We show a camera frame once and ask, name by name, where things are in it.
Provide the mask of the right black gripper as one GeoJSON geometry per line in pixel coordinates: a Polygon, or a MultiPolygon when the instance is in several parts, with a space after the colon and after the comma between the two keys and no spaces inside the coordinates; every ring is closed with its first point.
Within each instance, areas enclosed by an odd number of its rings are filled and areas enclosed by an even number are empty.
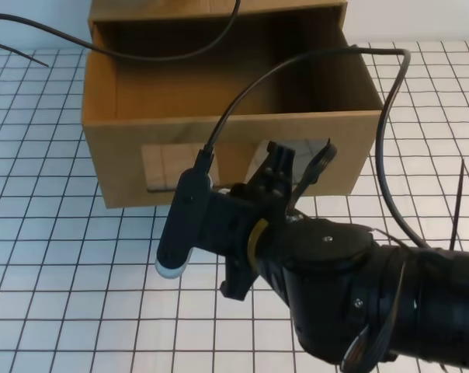
{"type": "Polygon", "coordinates": [[[299,183],[292,191],[295,151],[270,141],[267,155],[246,184],[234,186],[234,193],[209,192],[206,211],[200,224],[195,247],[226,259],[221,293],[225,298],[243,301],[259,276],[250,264],[249,236],[262,220],[280,222],[286,206],[294,210],[305,190],[316,184],[337,154],[329,138],[310,160],[299,183]]]}

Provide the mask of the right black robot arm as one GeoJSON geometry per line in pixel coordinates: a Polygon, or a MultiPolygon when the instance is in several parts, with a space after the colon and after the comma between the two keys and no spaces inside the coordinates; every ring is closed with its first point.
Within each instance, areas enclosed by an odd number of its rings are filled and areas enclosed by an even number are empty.
{"type": "Polygon", "coordinates": [[[209,190],[197,245],[225,258],[221,293],[264,279],[302,348],[344,372],[399,355],[469,369],[469,253],[381,245],[371,228],[292,208],[294,152],[270,143],[247,183],[209,190]]]}

